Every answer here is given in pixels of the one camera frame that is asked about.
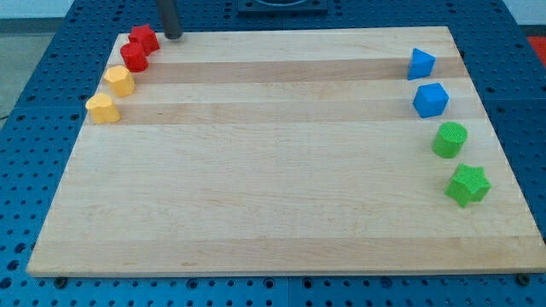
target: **yellow block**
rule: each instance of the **yellow block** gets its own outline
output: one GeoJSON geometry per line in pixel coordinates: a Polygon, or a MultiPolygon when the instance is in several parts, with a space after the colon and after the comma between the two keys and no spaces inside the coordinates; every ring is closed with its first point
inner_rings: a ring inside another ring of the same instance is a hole
{"type": "Polygon", "coordinates": [[[113,104],[112,97],[104,93],[96,93],[86,103],[85,108],[93,118],[95,124],[105,122],[115,123],[121,119],[118,108],[113,104]]]}
{"type": "Polygon", "coordinates": [[[117,97],[128,96],[135,90],[135,80],[131,76],[129,69],[124,66],[117,65],[110,67],[104,73],[110,91],[117,97]]]}

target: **red star block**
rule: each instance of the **red star block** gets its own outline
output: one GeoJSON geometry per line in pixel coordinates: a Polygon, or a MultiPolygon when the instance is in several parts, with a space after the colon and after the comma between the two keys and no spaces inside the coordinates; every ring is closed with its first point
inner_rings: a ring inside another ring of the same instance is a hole
{"type": "Polygon", "coordinates": [[[144,48],[145,55],[150,55],[152,51],[160,48],[155,32],[150,28],[149,24],[144,26],[133,26],[131,34],[129,34],[129,41],[131,43],[141,44],[144,48]]]}

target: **blue pegboard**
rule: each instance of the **blue pegboard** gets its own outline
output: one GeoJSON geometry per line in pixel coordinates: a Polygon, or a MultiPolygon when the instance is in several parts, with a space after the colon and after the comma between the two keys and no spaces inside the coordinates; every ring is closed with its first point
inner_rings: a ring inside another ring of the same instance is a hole
{"type": "MultiPolygon", "coordinates": [[[[326,14],[238,15],[236,2],[178,2],[185,31],[448,26],[546,235],[545,71],[501,0],[328,0],[326,14]]],[[[25,273],[119,32],[160,31],[153,1],[75,0],[0,132],[0,306],[546,305],[546,275],[104,280],[25,273]]]]}

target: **green cylinder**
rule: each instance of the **green cylinder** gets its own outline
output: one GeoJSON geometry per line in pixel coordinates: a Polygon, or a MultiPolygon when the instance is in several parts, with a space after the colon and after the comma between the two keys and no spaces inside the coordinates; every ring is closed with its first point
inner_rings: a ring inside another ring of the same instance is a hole
{"type": "Polygon", "coordinates": [[[467,130],[461,124],[443,123],[434,138],[433,151],[442,158],[455,158],[461,151],[467,137],[467,130]]]}

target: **green block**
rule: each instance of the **green block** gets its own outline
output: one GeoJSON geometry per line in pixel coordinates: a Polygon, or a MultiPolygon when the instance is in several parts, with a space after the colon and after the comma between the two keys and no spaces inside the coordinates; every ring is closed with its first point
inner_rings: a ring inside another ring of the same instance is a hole
{"type": "Polygon", "coordinates": [[[467,137],[467,130],[461,124],[443,123],[434,137],[433,151],[442,158],[455,158],[461,151],[467,137]]]}
{"type": "Polygon", "coordinates": [[[471,201],[484,199],[490,188],[491,184],[485,178],[483,167],[459,164],[445,194],[455,199],[459,206],[464,208],[471,201]]]}

